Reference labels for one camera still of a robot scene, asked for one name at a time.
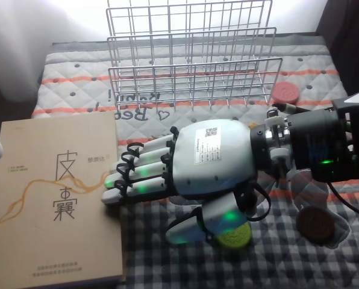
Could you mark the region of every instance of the checkered fabric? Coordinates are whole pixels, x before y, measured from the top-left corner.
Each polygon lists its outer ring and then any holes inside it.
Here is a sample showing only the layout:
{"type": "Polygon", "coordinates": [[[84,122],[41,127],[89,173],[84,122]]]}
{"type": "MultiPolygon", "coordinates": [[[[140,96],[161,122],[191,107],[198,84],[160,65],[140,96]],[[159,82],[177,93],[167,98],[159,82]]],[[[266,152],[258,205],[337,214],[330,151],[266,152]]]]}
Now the checkered fabric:
{"type": "MultiPolygon", "coordinates": [[[[323,41],[317,37],[278,42],[273,56],[283,56],[279,81],[297,85],[299,104],[314,109],[330,99],[346,97],[323,41]]],[[[55,45],[47,56],[34,117],[94,113],[114,109],[107,75],[110,59],[106,43],[55,45]]],[[[133,140],[148,141],[207,119],[235,119],[247,125],[263,123],[267,107],[236,104],[135,110],[115,114],[119,152],[133,140]]],[[[176,217],[196,205],[180,197],[122,208],[126,282],[103,288],[359,288],[359,216],[333,198],[325,184],[309,172],[291,172],[290,183],[276,188],[261,174],[259,183],[270,193],[272,208],[260,222],[251,223],[252,241],[231,251],[206,242],[173,246],[164,233],[176,217]],[[325,246],[307,241],[296,230],[301,208],[316,205],[336,221],[334,240],[325,246]]],[[[359,181],[334,184],[339,193],[359,207],[359,181]]],[[[267,202],[258,204],[258,213],[267,202]]]]}

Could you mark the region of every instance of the beige book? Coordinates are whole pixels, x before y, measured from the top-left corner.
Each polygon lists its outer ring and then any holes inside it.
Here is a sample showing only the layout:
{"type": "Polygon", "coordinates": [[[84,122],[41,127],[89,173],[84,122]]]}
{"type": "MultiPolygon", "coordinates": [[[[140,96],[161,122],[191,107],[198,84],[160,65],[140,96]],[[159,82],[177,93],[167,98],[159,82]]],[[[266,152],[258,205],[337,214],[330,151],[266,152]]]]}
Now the beige book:
{"type": "Polygon", "coordinates": [[[4,122],[0,288],[122,279],[120,221],[102,202],[114,113],[4,122]]]}

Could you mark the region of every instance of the white label sticker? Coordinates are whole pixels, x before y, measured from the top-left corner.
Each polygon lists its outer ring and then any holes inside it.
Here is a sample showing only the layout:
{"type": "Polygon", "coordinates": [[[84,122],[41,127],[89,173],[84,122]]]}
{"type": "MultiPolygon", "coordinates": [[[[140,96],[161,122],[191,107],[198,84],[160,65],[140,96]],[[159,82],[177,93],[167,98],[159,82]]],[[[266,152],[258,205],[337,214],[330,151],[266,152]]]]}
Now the white label sticker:
{"type": "Polygon", "coordinates": [[[221,127],[197,129],[194,163],[221,160],[221,127]]]}

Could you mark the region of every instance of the robotic arm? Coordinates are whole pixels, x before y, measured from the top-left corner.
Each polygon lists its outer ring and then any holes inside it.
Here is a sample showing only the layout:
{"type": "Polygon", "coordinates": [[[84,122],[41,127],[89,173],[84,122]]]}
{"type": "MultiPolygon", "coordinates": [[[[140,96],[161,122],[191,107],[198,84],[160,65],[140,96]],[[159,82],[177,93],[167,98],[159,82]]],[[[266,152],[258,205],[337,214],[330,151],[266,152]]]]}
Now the robotic arm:
{"type": "Polygon", "coordinates": [[[148,143],[131,143],[107,177],[107,205],[132,204],[180,195],[204,200],[201,207],[174,220],[166,238],[174,244],[208,240],[257,221],[270,210],[270,198],[256,183],[257,171],[285,178],[294,164],[311,169],[314,179],[359,179],[359,94],[332,102],[331,108],[306,111],[276,104],[264,125],[249,129],[235,120],[208,120],[148,143]],[[278,115],[278,109],[292,115],[278,115]],[[268,201],[260,217],[249,217],[257,197],[268,201]]]}

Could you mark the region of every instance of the black and white gingham pattern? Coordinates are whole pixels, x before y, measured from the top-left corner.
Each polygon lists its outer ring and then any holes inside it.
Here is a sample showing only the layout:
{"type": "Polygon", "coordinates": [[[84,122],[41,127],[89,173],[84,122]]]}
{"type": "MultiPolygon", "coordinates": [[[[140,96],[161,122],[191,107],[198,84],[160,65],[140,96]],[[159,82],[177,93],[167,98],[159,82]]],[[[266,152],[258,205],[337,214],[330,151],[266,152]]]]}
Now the black and white gingham pattern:
{"type": "MultiPolygon", "coordinates": [[[[359,205],[359,199],[352,203],[359,205]]],[[[246,249],[168,244],[168,224],[194,207],[156,201],[124,209],[126,283],[116,288],[359,288],[359,216],[340,202],[328,203],[341,220],[337,230],[346,234],[335,249],[300,235],[298,209],[288,193],[273,196],[270,214],[251,223],[246,249]]],[[[266,208],[263,202],[258,212],[266,208]]]]}

